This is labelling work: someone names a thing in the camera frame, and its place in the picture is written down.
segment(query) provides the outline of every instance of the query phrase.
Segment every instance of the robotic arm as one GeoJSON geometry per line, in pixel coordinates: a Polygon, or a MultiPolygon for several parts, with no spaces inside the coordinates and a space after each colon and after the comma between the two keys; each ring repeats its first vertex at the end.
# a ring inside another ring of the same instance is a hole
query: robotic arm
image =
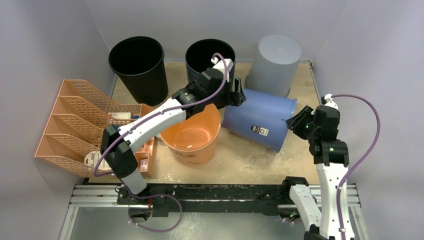
{"type": "MultiPolygon", "coordinates": [[[[223,79],[223,73],[225,71],[224,62],[222,60],[218,62],[216,58],[212,59],[212,62],[215,64],[214,67],[209,67],[203,71],[198,80],[189,82],[184,88],[179,89],[171,98],[154,111],[118,129],[115,129],[112,125],[104,129],[100,152],[103,154],[115,140],[119,137],[122,138],[106,154],[104,159],[109,164],[113,173],[123,181],[132,193],[137,195],[147,187],[146,181],[137,169],[138,163],[134,157],[134,152],[149,139],[168,127],[202,112],[208,104],[240,106],[246,100],[241,88],[241,80],[239,78],[233,80],[228,77],[227,79],[223,79]],[[225,84],[215,97],[201,104],[179,108],[211,96],[219,89],[223,81],[225,81],[225,84]],[[173,107],[175,109],[164,112],[165,109],[173,107]]],[[[233,67],[231,59],[225,59],[225,64],[228,71],[233,67]]]]}
{"type": "Polygon", "coordinates": [[[305,226],[305,240],[347,240],[355,234],[349,218],[346,184],[341,189],[341,211],[344,228],[340,228],[336,193],[340,180],[348,171],[348,146],[337,139],[340,112],[331,94],[321,99],[323,105],[315,110],[306,106],[296,116],[286,121],[288,129],[309,142],[319,183],[321,185],[321,211],[312,198],[304,178],[287,177],[283,184],[289,186],[289,198],[296,204],[305,226]]]}

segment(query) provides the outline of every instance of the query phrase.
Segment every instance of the floor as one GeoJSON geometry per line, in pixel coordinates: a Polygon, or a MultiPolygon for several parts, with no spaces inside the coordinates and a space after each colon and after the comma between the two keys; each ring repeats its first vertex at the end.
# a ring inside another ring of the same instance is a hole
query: floor
{"type": "MultiPolygon", "coordinates": [[[[246,78],[250,63],[237,63],[235,76],[246,78]]],[[[165,64],[169,95],[187,84],[185,63],[165,64]]],[[[309,65],[300,64],[288,98],[297,99],[296,113],[309,105],[315,108],[319,102],[309,65]]],[[[116,82],[112,99],[122,104],[136,104],[120,79],[116,82]]],[[[224,109],[220,110],[221,118],[224,109]]],[[[203,165],[186,166],[175,159],[169,148],[158,141],[155,150],[154,174],[148,183],[189,184],[281,184],[286,176],[306,177],[311,184],[318,184],[318,175],[307,141],[288,132],[282,149],[271,149],[243,139],[221,128],[214,157],[203,165]]],[[[90,179],[90,182],[116,183],[112,176],[90,179]]]]}

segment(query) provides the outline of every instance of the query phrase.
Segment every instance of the orange bucket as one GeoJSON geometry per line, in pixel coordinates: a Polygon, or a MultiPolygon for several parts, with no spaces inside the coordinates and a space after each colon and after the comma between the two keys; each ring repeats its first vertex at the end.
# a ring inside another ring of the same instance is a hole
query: orange bucket
{"type": "Polygon", "coordinates": [[[165,129],[160,137],[180,162],[194,166],[214,156],[220,128],[220,113],[209,104],[202,112],[165,129]]]}

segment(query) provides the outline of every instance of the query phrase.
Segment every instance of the black trash can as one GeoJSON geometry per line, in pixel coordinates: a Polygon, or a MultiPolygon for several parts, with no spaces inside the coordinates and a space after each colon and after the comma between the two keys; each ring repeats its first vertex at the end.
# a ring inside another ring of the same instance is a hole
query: black trash can
{"type": "Polygon", "coordinates": [[[164,49],[147,36],[134,36],[116,44],[109,65],[139,104],[155,106],[168,95],[164,49]]]}
{"type": "Polygon", "coordinates": [[[218,39],[204,39],[193,43],[185,53],[185,67],[187,68],[188,81],[197,80],[203,71],[214,66],[211,58],[214,53],[221,54],[224,58],[231,59],[234,63],[229,72],[230,79],[234,78],[236,69],[236,53],[226,42],[218,39]]]}

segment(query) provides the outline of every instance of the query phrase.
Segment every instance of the gray wall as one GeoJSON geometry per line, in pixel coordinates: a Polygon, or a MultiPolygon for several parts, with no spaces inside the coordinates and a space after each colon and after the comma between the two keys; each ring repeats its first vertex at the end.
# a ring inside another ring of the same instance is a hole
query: gray wall
{"type": "MultiPolygon", "coordinates": [[[[423,239],[424,2],[349,0],[313,67],[321,95],[375,104],[381,135],[348,180],[356,182],[371,239],[423,239]]],[[[354,163],[376,120],[364,103],[337,99],[340,139],[354,163]]]]}
{"type": "Polygon", "coordinates": [[[250,61],[261,38],[286,34],[313,59],[347,0],[85,0],[107,45],[149,36],[165,60],[181,61],[197,40],[216,38],[233,46],[237,60],[250,61]]]}
{"type": "Polygon", "coordinates": [[[58,239],[79,178],[34,158],[63,78],[111,93],[84,0],[0,1],[0,239],[58,239]]]}

